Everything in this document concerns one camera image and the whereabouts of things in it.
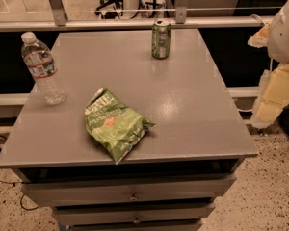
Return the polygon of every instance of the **table top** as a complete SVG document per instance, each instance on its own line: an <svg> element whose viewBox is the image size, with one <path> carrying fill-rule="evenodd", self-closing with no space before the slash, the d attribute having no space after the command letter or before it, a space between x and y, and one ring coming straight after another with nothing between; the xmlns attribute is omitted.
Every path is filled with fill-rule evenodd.
<svg viewBox="0 0 289 231"><path fill-rule="evenodd" d="M255 156L199 31L172 30L164 60L151 56L151 34L60 34L52 52L67 101L46 106L33 89L3 147L0 167L114 164L85 129L85 107L101 87L157 124L121 164Z"/></svg>

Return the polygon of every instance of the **white robot part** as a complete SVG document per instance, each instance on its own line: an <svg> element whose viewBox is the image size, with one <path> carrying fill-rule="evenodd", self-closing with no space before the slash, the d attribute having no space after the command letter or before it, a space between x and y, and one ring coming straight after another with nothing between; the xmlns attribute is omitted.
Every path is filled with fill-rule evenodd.
<svg viewBox="0 0 289 231"><path fill-rule="evenodd" d="M289 0L270 25L267 47L270 58L289 64Z"/></svg>

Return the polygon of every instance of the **bottle label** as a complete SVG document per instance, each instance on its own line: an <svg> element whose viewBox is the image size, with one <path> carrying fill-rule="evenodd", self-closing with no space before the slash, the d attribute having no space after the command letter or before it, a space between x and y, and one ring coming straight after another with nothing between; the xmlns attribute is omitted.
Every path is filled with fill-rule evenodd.
<svg viewBox="0 0 289 231"><path fill-rule="evenodd" d="M54 64L28 66L28 68L32 76L38 79L49 77L57 71Z"/></svg>

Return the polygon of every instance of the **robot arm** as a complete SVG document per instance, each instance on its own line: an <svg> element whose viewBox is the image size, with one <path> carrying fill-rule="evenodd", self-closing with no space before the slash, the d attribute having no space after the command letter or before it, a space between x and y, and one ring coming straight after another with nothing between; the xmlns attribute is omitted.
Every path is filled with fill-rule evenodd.
<svg viewBox="0 0 289 231"><path fill-rule="evenodd" d="M280 62L273 72L265 70L259 83L259 96L255 100L251 125L266 128L273 124L283 109L289 105L289 0L248 44L267 46L269 56Z"/></svg>

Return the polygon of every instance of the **chip bag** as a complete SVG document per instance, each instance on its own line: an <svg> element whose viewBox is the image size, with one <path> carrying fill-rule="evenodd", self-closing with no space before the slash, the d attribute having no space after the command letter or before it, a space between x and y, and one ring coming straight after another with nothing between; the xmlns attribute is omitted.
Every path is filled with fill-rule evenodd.
<svg viewBox="0 0 289 231"><path fill-rule="evenodd" d="M87 131L118 164L155 124L135 112L106 88L101 88L85 109Z"/></svg>

